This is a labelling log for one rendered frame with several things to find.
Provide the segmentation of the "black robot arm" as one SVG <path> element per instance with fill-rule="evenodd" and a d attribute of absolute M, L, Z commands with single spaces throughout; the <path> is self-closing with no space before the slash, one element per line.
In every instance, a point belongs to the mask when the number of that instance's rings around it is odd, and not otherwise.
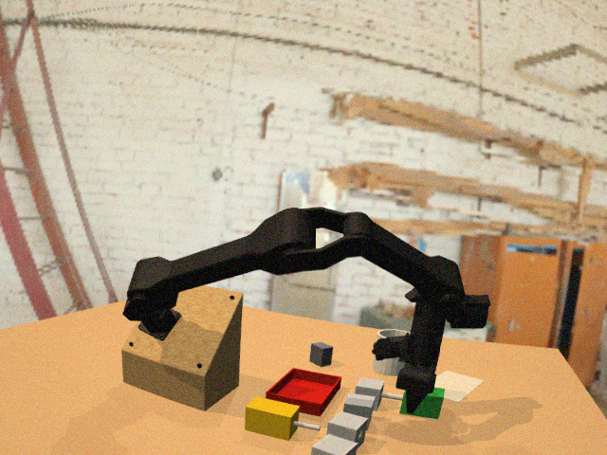
<path fill-rule="evenodd" d="M 343 237 L 316 248 L 316 228 L 330 229 Z M 414 286 L 404 295 L 416 302 L 414 328 L 441 332 L 445 321 L 453 329 L 482 329 L 487 324 L 489 296 L 465 294 L 456 262 L 423 254 L 366 213 L 324 207 L 284 209 L 268 217 L 249 236 L 184 258 L 139 260 L 122 314 L 131 321 L 141 321 L 139 330 L 164 341 L 182 317 L 172 309 L 181 291 L 254 270 L 281 276 L 324 270 L 356 257 Z"/>

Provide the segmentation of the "red tray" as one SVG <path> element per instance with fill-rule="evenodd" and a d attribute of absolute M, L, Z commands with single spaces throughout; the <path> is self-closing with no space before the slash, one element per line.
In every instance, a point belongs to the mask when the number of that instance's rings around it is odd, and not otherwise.
<path fill-rule="evenodd" d="M 321 416 L 340 389 L 341 376 L 292 368 L 266 392 L 266 399 L 300 406 L 299 412 Z"/>

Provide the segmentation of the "beige open cylinder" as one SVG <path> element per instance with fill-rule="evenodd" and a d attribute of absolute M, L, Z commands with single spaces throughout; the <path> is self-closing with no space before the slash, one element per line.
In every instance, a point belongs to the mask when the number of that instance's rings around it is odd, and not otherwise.
<path fill-rule="evenodd" d="M 398 336 L 405 336 L 406 331 L 400 331 L 397 329 L 388 329 L 388 330 L 381 330 L 377 332 L 377 341 L 380 338 L 386 338 L 386 337 L 398 337 Z M 405 362 L 400 362 L 398 361 L 398 358 L 383 358 L 382 360 L 376 360 L 376 356 L 374 355 L 373 358 L 373 370 L 374 372 L 380 373 L 380 374 L 384 374 L 384 375 L 398 375 L 399 371 L 401 369 L 403 369 L 405 367 Z"/>

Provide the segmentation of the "green block with grey pin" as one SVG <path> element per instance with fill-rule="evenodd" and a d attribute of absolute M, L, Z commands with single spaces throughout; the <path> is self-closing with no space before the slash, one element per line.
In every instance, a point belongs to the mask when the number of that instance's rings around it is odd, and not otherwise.
<path fill-rule="evenodd" d="M 424 398 L 424 400 L 418 405 L 418 407 L 414 410 L 413 413 L 408 413 L 406 410 L 406 391 L 404 391 L 403 395 L 391 394 L 383 392 L 381 397 L 385 397 L 388 399 L 395 399 L 402 401 L 401 408 L 399 410 L 400 414 L 412 415 L 412 416 L 420 416 L 427 417 L 432 419 L 437 419 L 440 415 L 441 406 L 444 401 L 444 393 L 445 388 L 436 388 L 434 387 L 433 393 L 428 393 L 428 395 Z"/>

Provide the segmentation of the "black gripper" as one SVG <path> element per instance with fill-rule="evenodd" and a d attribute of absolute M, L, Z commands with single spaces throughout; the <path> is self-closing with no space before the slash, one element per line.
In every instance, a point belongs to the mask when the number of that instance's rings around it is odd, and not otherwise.
<path fill-rule="evenodd" d="M 413 413 L 428 393 L 433 393 L 436 367 L 444 330 L 418 330 L 412 326 L 405 367 L 397 376 L 395 387 L 406 391 L 406 410 Z"/>

